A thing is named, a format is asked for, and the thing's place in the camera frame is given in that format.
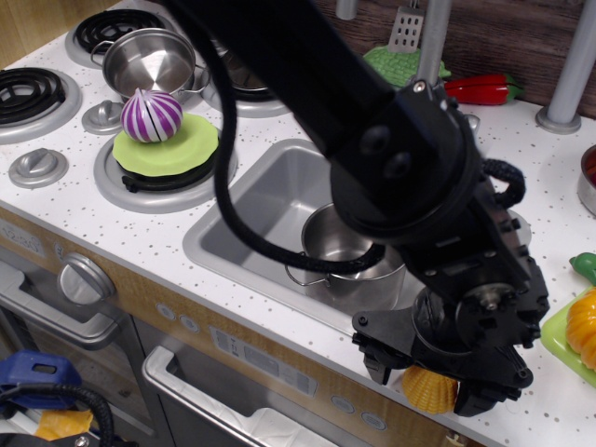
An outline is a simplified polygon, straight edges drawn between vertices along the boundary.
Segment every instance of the toy pepper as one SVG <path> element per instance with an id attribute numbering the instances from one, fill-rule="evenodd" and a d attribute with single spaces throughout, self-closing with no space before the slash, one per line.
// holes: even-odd
<path id="1" fill-rule="evenodd" d="M 523 88 L 508 74 L 483 74 L 445 83 L 447 95 L 462 104 L 500 105 L 517 98 Z"/>
<path id="2" fill-rule="evenodd" d="M 571 258 L 569 263 L 579 275 L 596 286 L 596 254 L 581 253 Z"/>

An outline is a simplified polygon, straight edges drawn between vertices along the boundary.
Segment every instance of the purple striped onion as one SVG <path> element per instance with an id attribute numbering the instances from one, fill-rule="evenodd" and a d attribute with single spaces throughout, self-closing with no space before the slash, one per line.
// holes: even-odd
<path id="1" fill-rule="evenodd" d="M 183 108 L 169 93 L 137 88 L 122 109 L 122 129 L 137 142 L 164 142 L 183 122 Z"/>

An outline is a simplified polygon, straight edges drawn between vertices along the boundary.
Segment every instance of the metal rod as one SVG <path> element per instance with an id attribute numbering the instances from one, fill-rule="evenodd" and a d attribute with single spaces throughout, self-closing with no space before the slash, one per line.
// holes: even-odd
<path id="1" fill-rule="evenodd" d="M 574 40 L 547 111 L 550 121 L 572 122 L 596 61 L 596 0 L 584 5 Z"/>
<path id="2" fill-rule="evenodd" d="M 342 20 L 352 20 L 358 12 L 358 0 L 337 0 L 335 15 Z"/>
<path id="3" fill-rule="evenodd" d="M 440 58 L 445 45 L 451 5 L 452 0 L 428 1 L 416 80 L 425 80 L 430 86 L 437 84 L 439 78 Z"/>

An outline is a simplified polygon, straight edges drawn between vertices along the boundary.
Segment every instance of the wooden wall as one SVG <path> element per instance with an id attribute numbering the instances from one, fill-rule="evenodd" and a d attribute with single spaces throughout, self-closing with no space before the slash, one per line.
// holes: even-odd
<path id="1" fill-rule="evenodd" d="M 408 0 L 359 0 L 354 20 L 334 16 L 335 0 L 315 0 L 359 54 L 386 45 L 399 6 Z M 508 73 L 525 87 L 524 99 L 548 104 L 559 79 L 582 0 L 454 0 L 443 60 L 454 78 Z M 425 8 L 427 0 L 421 0 Z M 580 103 L 596 117 L 596 70 Z"/>
<path id="2" fill-rule="evenodd" d="M 115 3 L 116 0 L 0 0 L 0 68 Z"/>

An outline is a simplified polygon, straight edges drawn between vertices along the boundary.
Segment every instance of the silver pot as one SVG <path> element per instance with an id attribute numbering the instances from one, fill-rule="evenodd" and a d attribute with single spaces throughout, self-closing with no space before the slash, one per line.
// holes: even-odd
<path id="1" fill-rule="evenodd" d="M 302 232 L 304 253 L 327 261 L 349 261 L 364 254 L 371 241 L 349 228 L 337 215 L 333 204 L 316 210 Z M 385 258 L 377 265 L 353 275 L 326 275 L 305 272 L 305 281 L 292 281 L 306 287 L 306 295 L 348 315 L 361 310 L 392 309 L 398 302 L 405 266 L 400 255 L 387 247 Z"/>
<path id="2" fill-rule="evenodd" d="M 581 174 L 577 183 L 577 195 L 581 203 L 591 212 L 596 214 L 596 146 L 590 147 L 581 157 Z"/>
<path id="3" fill-rule="evenodd" d="M 100 49 L 110 45 L 103 62 L 95 61 Z M 100 42 L 91 51 L 91 61 L 100 65 L 107 85 L 125 99 L 136 88 L 160 90 L 172 95 L 200 93 L 191 90 L 195 81 L 196 55 L 180 35 L 159 28 L 144 28 L 125 34 L 115 42 Z"/>

